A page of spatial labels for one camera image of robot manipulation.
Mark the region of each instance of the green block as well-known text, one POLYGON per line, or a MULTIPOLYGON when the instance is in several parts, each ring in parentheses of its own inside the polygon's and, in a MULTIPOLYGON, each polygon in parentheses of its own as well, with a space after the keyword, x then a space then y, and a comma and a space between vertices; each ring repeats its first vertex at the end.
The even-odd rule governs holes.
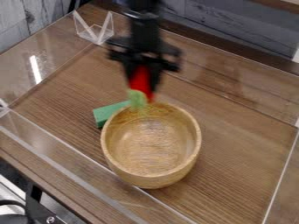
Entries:
POLYGON ((122 101, 103 108, 94 109, 94 116, 95 116, 96 125, 99 128, 103 128, 108 118, 127 105, 130 105, 130 101, 122 101))

